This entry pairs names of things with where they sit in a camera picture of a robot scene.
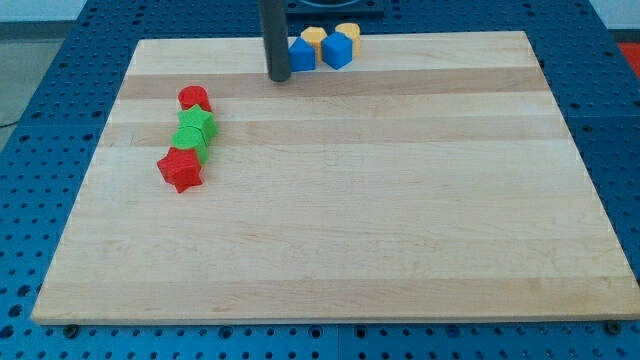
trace blue pegboard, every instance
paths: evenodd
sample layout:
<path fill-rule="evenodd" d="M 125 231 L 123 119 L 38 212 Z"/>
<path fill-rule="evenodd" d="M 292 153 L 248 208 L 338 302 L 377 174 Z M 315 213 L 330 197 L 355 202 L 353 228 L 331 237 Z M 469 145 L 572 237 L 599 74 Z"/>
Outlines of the blue pegboard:
<path fill-rule="evenodd" d="M 586 0 L 388 0 L 290 19 L 363 33 L 524 30 L 640 276 L 639 84 Z M 638 359 L 640 322 L 60 327 L 28 319 L 137 41 L 258 36 L 252 2 L 89 0 L 0 154 L 0 359 Z"/>

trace toy block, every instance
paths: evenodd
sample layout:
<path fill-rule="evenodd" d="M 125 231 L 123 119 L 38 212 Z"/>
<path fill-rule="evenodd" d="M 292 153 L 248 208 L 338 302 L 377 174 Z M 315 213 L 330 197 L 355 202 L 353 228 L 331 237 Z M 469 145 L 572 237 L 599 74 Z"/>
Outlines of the toy block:
<path fill-rule="evenodd" d="M 300 37 L 316 51 L 316 63 L 322 60 L 322 40 L 327 38 L 327 32 L 323 28 L 309 26 L 300 33 Z"/>
<path fill-rule="evenodd" d="M 194 149 L 179 150 L 170 147 L 167 155 L 157 165 L 164 181 L 175 186 L 178 193 L 191 186 L 202 185 L 202 165 Z"/>
<path fill-rule="evenodd" d="M 213 113 L 202 110 L 198 104 L 192 106 L 189 110 L 179 111 L 178 118 L 180 119 L 179 129 L 193 127 L 200 130 L 207 146 L 211 142 L 211 138 L 218 134 Z"/>
<path fill-rule="evenodd" d="M 353 57 L 360 55 L 360 26 L 354 23 L 343 23 L 336 26 L 336 31 L 345 34 L 353 41 Z"/>
<path fill-rule="evenodd" d="M 182 110 L 189 110 L 194 105 L 200 105 L 203 110 L 213 112 L 207 90 L 202 86 L 191 85 L 180 90 L 178 101 Z"/>
<path fill-rule="evenodd" d="M 308 71 L 316 69 L 316 52 L 313 46 L 302 38 L 297 38 L 289 48 L 291 71 Z"/>
<path fill-rule="evenodd" d="M 171 138 L 171 144 L 179 150 L 194 149 L 200 164 L 207 162 L 209 151 L 202 131 L 194 127 L 179 128 Z"/>
<path fill-rule="evenodd" d="M 353 41 L 340 32 L 322 40 L 322 60 L 338 70 L 353 59 Z"/>

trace green block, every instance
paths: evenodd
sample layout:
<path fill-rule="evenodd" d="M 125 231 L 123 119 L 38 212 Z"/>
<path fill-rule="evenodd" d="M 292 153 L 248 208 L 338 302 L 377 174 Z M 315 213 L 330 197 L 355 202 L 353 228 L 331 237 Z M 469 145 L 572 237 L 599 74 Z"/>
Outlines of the green block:
<path fill-rule="evenodd" d="M 180 119 L 178 128 L 193 127 L 200 130 L 207 145 L 209 145 L 211 138 L 218 133 L 213 113 L 202 110 L 200 105 L 194 105 L 189 110 L 179 111 L 178 118 Z"/>
<path fill-rule="evenodd" d="M 182 127 L 173 134 L 171 144 L 177 149 L 194 149 L 198 155 L 200 164 L 204 164 L 209 159 L 209 149 L 202 137 L 202 132 L 194 127 Z"/>

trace yellow hexagonal block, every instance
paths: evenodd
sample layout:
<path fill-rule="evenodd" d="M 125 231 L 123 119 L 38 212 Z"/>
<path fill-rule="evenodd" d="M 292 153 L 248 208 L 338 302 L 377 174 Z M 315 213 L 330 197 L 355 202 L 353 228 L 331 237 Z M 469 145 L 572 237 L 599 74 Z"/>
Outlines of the yellow hexagonal block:
<path fill-rule="evenodd" d="M 300 37 L 313 46 L 316 51 L 316 62 L 322 61 L 322 40 L 327 37 L 327 32 L 321 27 L 309 26 L 300 33 Z"/>
<path fill-rule="evenodd" d="M 354 23 L 343 23 L 336 26 L 336 31 L 345 34 L 353 41 L 353 57 L 360 55 L 360 26 Z"/>

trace black pole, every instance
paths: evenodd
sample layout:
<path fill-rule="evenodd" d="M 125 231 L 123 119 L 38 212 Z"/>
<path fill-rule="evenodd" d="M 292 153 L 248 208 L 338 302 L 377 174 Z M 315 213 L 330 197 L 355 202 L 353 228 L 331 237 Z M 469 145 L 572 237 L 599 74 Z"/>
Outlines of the black pole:
<path fill-rule="evenodd" d="M 282 82 L 291 76 L 287 15 L 283 0 L 258 0 L 269 78 Z"/>

